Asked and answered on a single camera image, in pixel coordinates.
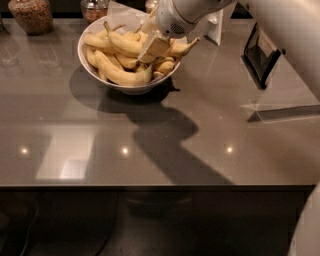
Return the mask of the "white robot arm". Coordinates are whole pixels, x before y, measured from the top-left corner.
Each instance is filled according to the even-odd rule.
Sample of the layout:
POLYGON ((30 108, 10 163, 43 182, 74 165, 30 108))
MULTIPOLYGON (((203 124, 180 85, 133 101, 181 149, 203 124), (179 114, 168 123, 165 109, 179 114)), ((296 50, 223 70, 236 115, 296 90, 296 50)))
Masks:
POLYGON ((188 35, 206 15, 234 2, 248 10, 316 97, 320 97, 320 0, 160 0, 142 30, 188 35))

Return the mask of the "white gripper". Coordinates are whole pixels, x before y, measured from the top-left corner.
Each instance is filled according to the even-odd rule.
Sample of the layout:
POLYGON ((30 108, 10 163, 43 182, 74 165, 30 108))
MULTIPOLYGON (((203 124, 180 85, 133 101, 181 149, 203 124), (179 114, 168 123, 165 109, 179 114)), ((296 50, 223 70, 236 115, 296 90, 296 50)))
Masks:
MULTIPOLYGON (((161 0, 142 23, 141 31, 149 34, 157 27, 167 37, 182 38, 195 28, 203 16, 213 11, 214 0, 161 0)), ((152 63, 169 47, 168 39, 151 33, 143 44, 138 60, 152 63)))

